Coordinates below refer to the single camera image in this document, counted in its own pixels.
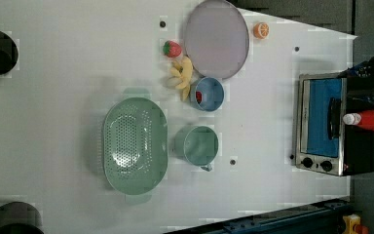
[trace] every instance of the dark floor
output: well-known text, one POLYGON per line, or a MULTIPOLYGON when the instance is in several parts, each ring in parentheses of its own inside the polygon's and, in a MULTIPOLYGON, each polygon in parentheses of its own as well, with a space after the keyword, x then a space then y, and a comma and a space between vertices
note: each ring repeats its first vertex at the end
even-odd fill
MULTIPOLYGON (((365 36, 374 32, 374 0, 230 0, 239 8, 365 36)), ((352 176, 353 201, 374 234, 374 173, 352 176)))

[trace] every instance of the red bottle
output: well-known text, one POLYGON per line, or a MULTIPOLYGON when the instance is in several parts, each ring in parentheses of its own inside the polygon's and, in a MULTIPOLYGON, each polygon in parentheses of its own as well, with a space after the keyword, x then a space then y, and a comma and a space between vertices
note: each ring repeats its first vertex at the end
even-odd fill
POLYGON ((374 110, 346 114, 343 117, 343 122, 346 125, 356 125, 365 130, 374 131, 374 110))

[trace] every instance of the green colander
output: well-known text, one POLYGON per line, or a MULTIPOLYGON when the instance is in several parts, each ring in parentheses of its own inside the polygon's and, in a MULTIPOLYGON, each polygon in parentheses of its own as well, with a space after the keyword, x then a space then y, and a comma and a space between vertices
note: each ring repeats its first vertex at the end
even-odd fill
POLYGON ((168 166, 168 129, 162 109, 143 97, 114 106, 103 128, 104 170, 110 184, 128 195, 152 190, 168 166))

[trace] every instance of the mug handle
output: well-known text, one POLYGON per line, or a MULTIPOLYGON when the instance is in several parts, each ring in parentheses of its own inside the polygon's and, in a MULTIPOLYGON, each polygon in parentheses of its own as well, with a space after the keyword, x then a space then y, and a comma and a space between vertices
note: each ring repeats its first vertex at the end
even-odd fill
POLYGON ((212 170, 211 164, 207 164, 206 166, 201 167, 206 172, 210 172, 212 170))

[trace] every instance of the toy food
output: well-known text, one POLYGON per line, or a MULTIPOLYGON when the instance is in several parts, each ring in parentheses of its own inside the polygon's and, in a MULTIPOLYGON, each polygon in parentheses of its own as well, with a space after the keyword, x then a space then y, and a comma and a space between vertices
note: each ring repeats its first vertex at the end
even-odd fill
POLYGON ((181 47, 173 41, 167 41, 163 46, 164 54, 169 58, 176 58, 181 54, 181 47))
POLYGON ((266 22, 259 22, 253 28, 253 34, 259 39, 265 39, 269 35, 269 25, 266 22))
POLYGON ((190 93, 190 81, 193 75, 193 63, 188 57, 181 60, 181 64, 175 60, 172 62, 172 68, 169 70, 172 78, 168 79, 168 85, 182 90, 181 99, 187 99, 190 93))

